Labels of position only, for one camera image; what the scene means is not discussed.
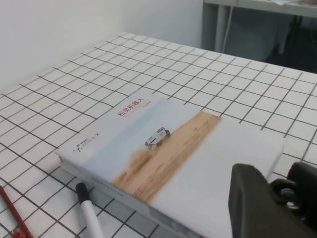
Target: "white wall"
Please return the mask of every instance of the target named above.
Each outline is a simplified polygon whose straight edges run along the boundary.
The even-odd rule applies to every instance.
[[[128,31],[201,47],[203,0],[131,0],[127,4]]]
[[[126,30],[200,46],[203,0],[2,0],[0,91]]]

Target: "white table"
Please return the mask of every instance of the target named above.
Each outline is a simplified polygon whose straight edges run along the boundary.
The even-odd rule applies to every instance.
[[[0,96],[0,185],[35,237],[87,238],[79,180],[53,152],[140,88],[285,137],[271,179],[280,178],[294,162],[317,164],[316,84],[315,74],[122,33]],[[91,197],[105,238],[175,238],[109,196]],[[15,227],[0,200],[0,237]]]
[[[229,7],[241,7],[249,8],[255,10],[271,11],[277,13],[284,13],[290,15],[299,15],[306,17],[317,17],[317,6],[299,4],[299,3],[287,3],[280,6],[270,0],[205,0],[205,3],[217,4],[218,16],[217,16],[217,27],[216,27],[216,37],[215,37],[215,51],[222,52],[222,46],[224,41],[224,35],[227,27],[227,18]],[[287,29],[283,32],[283,41],[286,40],[285,35],[287,34]]]

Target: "table leg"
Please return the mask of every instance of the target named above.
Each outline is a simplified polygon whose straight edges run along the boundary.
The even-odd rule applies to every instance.
[[[214,51],[222,52],[224,35],[227,27],[229,8],[224,5],[218,6],[218,16],[217,16],[217,27],[216,27],[216,37]]]

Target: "book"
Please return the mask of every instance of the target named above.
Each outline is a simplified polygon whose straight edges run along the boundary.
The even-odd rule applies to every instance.
[[[266,178],[283,138],[138,91],[65,143],[63,167],[183,237],[231,236],[236,163]]]

